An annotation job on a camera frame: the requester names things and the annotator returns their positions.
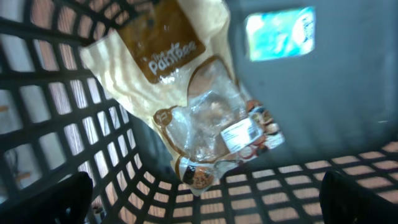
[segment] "plastic bag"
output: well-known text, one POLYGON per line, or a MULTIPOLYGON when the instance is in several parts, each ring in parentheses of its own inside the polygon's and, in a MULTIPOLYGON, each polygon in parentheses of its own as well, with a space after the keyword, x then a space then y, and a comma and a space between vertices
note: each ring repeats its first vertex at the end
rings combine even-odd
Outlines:
POLYGON ((159 134, 195 195, 270 149, 268 126, 283 141, 236 84, 228 26, 221 0, 163 0, 81 51, 112 97, 159 134))

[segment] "white label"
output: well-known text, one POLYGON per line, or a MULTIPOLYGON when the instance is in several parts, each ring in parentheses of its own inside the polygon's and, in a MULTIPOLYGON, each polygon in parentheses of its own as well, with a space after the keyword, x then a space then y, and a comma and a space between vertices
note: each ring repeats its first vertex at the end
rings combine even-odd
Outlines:
POLYGON ((262 129, 251 118, 246 118, 221 132, 231 153, 238 152, 262 135, 262 129))

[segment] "barcode sticker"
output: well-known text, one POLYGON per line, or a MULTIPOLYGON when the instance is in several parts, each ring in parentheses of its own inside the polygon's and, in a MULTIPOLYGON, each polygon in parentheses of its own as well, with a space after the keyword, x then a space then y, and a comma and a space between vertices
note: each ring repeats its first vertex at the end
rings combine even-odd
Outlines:
POLYGON ((262 135, 262 129, 251 118, 246 118, 221 132, 231 153, 238 152, 262 135))

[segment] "gray surface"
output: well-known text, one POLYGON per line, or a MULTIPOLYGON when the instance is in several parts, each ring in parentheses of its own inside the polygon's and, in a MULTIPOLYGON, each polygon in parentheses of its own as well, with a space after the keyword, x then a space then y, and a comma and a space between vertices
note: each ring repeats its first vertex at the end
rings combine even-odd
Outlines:
MULTIPOLYGON (((228 5, 237 76, 267 106, 286 137, 285 144, 245 168, 370 151, 396 136, 396 0, 229 0, 228 5), (315 6, 315 50, 302 57, 250 62, 244 48, 245 18, 302 6, 315 6)), ((150 141, 145 134, 140 139, 150 141)), ((165 170, 167 153, 155 153, 164 150, 162 143, 144 149, 141 153, 152 155, 148 159, 154 169, 165 170)))

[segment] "plastic basket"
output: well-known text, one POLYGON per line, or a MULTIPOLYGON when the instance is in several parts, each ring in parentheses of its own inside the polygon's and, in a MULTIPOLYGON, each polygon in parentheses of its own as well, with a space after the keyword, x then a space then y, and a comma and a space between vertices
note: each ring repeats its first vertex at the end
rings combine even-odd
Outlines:
POLYGON ((79 58, 81 46, 155 1, 1 2, 0 103, 7 104, 0 124, 13 125, 0 129, 0 210, 78 170, 95 182, 93 208, 104 210, 98 218, 91 208, 90 223, 320 223, 319 186, 330 169, 398 202, 398 147, 382 149, 398 130, 397 3, 305 1, 317 9, 317 49, 246 60, 246 16, 295 2, 227 1, 236 73, 274 114, 286 143, 228 172, 201 197, 176 179, 159 137, 111 99, 79 58), (55 149, 63 159, 51 158, 55 149), (15 153, 34 161, 28 181, 16 176, 15 153))

